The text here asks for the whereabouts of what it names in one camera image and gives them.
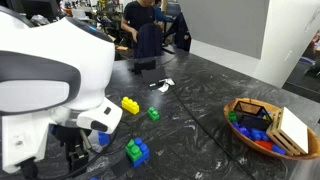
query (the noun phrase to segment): wooden bowl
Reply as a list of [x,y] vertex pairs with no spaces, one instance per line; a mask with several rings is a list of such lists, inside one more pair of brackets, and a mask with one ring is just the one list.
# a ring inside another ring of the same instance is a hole
[[301,155],[297,155],[297,156],[281,155],[281,154],[272,152],[272,151],[256,144],[255,142],[253,142],[252,140],[250,140],[246,136],[242,135],[236,128],[234,128],[234,126],[232,125],[232,123],[229,121],[229,118],[228,118],[229,111],[234,109],[234,107],[238,101],[243,101],[243,102],[248,102],[248,103],[253,103],[253,104],[260,105],[260,106],[264,106],[266,108],[266,110],[271,113],[276,110],[279,110],[280,108],[276,107],[272,104],[266,103],[266,102],[262,102],[262,101],[255,100],[255,99],[249,99],[249,98],[236,98],[235,100],[230,101],[228,104],[226,104],[223,108],[225,119],[227,120],[227,122],[230,125],[234,134],[243,143],[245,143],[246,145],[248,145],[252,149],[254,149],[262,154],[272,156],[272,157],[286,158],[286,159],[291,159],[291,160],[310,160],[310,159],[316,159],[316,158],[320,157],[320,140],[317,137],[316,133],[313,132],[312,129],[310,129],[309,127],[308,127],[309,153],[308,154],[301,154]]

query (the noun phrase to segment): computer monitor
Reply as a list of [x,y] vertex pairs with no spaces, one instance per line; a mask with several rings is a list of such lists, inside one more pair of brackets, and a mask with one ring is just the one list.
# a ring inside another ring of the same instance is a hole
[[25,13],[27,16],[42,15],[46,18],[55,18],[59,12],[56,0],[7,0],[10,9]]
[[168,2],[167,4],[167,15],[176,17],[180,14],[181,7],[179,3],[176,2]]

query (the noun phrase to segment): wall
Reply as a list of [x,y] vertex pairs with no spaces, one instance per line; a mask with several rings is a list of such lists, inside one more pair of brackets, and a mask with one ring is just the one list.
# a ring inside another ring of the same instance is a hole
[[268,0],[180,1],[192,37],[260,58]]
[[[216,15],[217,12],[214,10],[217,6],[220,8],[218,12],[230,11],[227,5],[231,3],[229,0],[223,1],[225,4],[217,0],[201,2],[201,5],[198,5],[199,3],[192,0],[180,1],[194,39],[190,52],[277,87],[282,87],[316,30],[320,28],[320,15],[315,16],[317,8],[320,7],[319,0],[273,0],[270,3],[264,1],[265,5],[269,4],[269,8],[265,8],[268,9],[267,19],[264,21],[266,25],[258,26],[258,29],[265,27],[263,34],[261,30],[252,30],[255,29],[255,26],[252,27],[255,23],[252,22],[256,20],[250,18],[247,13],[238,12],[240,17],[236,17],[235,12],[231,12],[232,16],[227,17]],[[249,3],[250,0],[239,2],[249,9],[264,9],[261,0],[256,3]],[[245,11],[246,7],[240,4],[238,9]],[[262,17],[263,15],[258,13],[257,18]],[[230,30],[230,22],[233,21],[237,21],[232,27],[234,31]],[[230,27],[222,31],[221,26]],[[233,33],[243,37],[235,38]],[[253,48],[254,51],[248,51],[247,48]]]
[[320,28],[320,14],[311,22],[316,11],[320,11],[319,0],[270,2],[262,57],[253,77],[283,86]]

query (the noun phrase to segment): lego brick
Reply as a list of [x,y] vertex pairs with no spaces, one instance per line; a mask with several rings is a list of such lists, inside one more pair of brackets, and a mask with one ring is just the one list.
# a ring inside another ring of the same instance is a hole
[[251,141],[254,141],[254,138],[251,136],[251,135],[249,135],[249,137],[248,137]]
[[140,147],[140,151],[142,152],[142,156],[133,162],[133,167],[139,166],[143,161],[149,158],[150,151],[148,149],[148,146],[142,142],[140,138],[136,138],[134,140],[135,144]]
[[229,116],[229,120],[231,122],[237,122],[237,116],[234,111],[230,111],[228,116]]
[[244,126],[239,126],[237,122],[232,122],[232,125],[244,136],[249,137],[250,133]]
[[271,148],[271,150],[273,152],[276,152],[276,153],[279,153],[279,154],[282,154],[282,155],[285,155],[286,154],[286,151],[281,149],[278,145],[274,144]]
[[156,121],[160,118],[158,111],[156,111],[154,107],[149,108],[148,115],[153,121]]
[[265,131],[249,129],[249,132],[254,140],[270,141],[270,138]]
[[129,111],[133,115],[138,114],[140,111],[138,103],[133,101],[132,99],[129,99],[128,97],[124,97],[122,99],[121,106],[123,109]]
[[140,147],[135,144],[135,142],[131,139],[130,142],[126,146],[126,152],[131,161],[136,161],[142,156],[142,152]]
[[268,149],[268,150],[271,150],[272,149],[272,146],[274,145],[272,142],[270,141],[254,141],[256,144],[259,144],[260,146]]
[[247,136],[247,137],[250,136],[250,132],[249,132],[249,131],[247,130],[247,128],[244,127],[244,126],[239,126],[239,132],[240,132],[241,134],[243,134],[244,136]]
[[98,132],[98,139],[99,139],[99,144],[100,144],[101,146],[110,143],[109,134],[106,134],[106,133],[104,133],[104,132]]

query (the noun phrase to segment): green lego brick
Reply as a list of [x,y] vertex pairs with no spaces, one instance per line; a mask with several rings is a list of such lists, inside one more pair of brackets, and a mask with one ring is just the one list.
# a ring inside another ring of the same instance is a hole
[[126,152],[131,161],[136,161],[142,156],[139,146],[137,146],[132,139],[126,146]]
[[148,115],[153,121],[156,121],[160,118],[158,111],[156,111],[154,107],[149,108]]
[[234,111],[230,111],[229,112],[229,120],[231,122],[237,122],[237,116],[236,116],[236,113]]

